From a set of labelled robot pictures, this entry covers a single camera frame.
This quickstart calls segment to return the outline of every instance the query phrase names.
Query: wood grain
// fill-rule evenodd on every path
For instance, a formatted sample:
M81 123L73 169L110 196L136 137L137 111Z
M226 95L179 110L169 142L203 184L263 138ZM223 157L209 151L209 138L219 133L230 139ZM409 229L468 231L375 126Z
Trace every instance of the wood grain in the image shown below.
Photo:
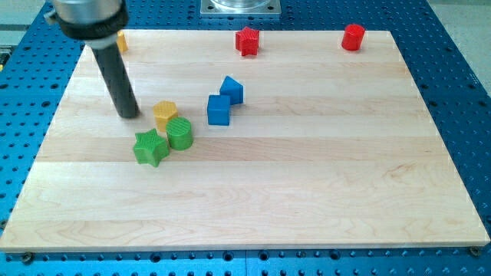
M485 245L483 223L386 31L127 31L142 114L119 118L91 52L79 60L0 239L6 252ZM244 84L231 126L206 99ZM175 101L195 143L138 165L136 132Z

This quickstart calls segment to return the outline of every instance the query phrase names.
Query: blue block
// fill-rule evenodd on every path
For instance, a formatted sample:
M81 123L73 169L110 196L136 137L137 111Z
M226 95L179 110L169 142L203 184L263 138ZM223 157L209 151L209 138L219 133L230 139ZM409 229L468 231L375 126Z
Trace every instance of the blue block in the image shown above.
M244 87L237 80L226 76L220 87L220 95L230 96L230 104L242 104L244 102Z
M230 124L230 96L209 95L208 124L217 126L228 126Z

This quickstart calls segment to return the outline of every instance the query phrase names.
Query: metal mounting plate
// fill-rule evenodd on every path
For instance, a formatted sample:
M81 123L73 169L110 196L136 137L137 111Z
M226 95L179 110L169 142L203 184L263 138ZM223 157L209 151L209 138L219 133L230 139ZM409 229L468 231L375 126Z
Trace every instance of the metal mounting plate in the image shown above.
M202 18L277 18L282 13L280 0L270 0L253 8L230 8L213 0L201 0Z

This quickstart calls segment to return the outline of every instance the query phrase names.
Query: yellow cube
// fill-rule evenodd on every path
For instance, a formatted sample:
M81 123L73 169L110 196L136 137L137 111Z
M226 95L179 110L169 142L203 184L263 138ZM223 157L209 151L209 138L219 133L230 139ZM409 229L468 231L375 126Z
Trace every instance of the yellow cube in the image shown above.
M116 44L117 44L117 47L120 49L121 53L128 51L128 45L126 44L126 38L124 38L124 33L122 30L118 31L118 33L117 33Z
M153 116L157 123L157 129L165 132L167 123L178 116L176 104L167 100L157 103L153 106Z

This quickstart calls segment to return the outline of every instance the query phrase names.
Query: toy block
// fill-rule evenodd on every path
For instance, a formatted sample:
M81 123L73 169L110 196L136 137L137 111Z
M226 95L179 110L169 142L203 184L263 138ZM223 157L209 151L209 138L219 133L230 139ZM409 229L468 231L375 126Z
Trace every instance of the toy block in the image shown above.
M236 49L241 51L242 56L248 54L257 55L259 48L259 30L249 27L236 32Z
M365 29L360 25L350 24L346 26L341 46L348 51L359 50L364 34Z
M220 87L220 95L230 96L230 104L242 104L244 102L244 87L229 76L225 77Z
M228 126L230 124L230 96L209 95L206 112L209 125Z
M120 49L120 53L128 51L128 44L126 43L126 38L124 37L123 30L118 31L116 44L117 48Z
M177 118L177 107L174 102L163 100L153 106L153 116L157 129L161 132L166 131L166 125L173 118Z
M139 164L150 164L158 167L160 160L169 155L167 141L157 134L156 129L145 133L136 133L137 142L133 152Z
M177 117L166 126L170 147L175 150L186 150L193 145L191 122L186 118Z

